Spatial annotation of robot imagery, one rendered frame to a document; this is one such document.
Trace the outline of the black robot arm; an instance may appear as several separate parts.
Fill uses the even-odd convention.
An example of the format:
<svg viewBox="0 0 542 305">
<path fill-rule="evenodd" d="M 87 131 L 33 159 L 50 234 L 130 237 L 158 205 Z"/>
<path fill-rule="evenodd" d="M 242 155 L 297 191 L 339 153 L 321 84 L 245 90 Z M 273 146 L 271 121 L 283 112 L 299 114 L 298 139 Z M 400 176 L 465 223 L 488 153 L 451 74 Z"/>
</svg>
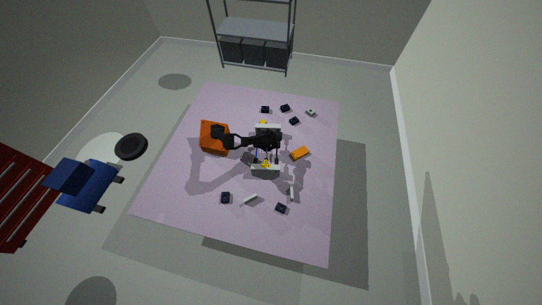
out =
<svg viewBox="0 0 542 305">
<path fill-rule="evenodd" d="M 241 144 L 234 148 L 234 136 L 241 139 Z M 224 126 L 219 124 L 210 125 L 210 137 L 213 139 L 219 139 L 222 142 L 223 148 L 226 150 L 236 150 L 240 147 L 248 147 L 248 145 L 262 143 L 273 143 L 274 140 L 282 141 L 282 132 L 275 132 L 271 130 L 260 131 L 256 136 L 241 137 L 236 133 L 224 133 Z"/>
</svg>

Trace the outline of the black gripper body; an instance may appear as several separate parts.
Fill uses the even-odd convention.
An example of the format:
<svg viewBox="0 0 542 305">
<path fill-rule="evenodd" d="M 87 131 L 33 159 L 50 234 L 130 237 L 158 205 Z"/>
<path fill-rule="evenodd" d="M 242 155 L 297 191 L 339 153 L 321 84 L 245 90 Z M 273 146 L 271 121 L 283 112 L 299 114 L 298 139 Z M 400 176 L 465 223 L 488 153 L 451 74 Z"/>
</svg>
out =
<svg viewBox="0 0 542 305">
<path fill-rule="evenodd" d="M 253 144 L 253 147 L 254 148 L 259 148 L 262 145 L 263 146 L 271 146 L 272 145 L 272 147 L 280 148 L 280 140 L 274 140 L 273 143 L 268 143 L 268 144 L 256 143 L 256 144 Z"/>
</svg>

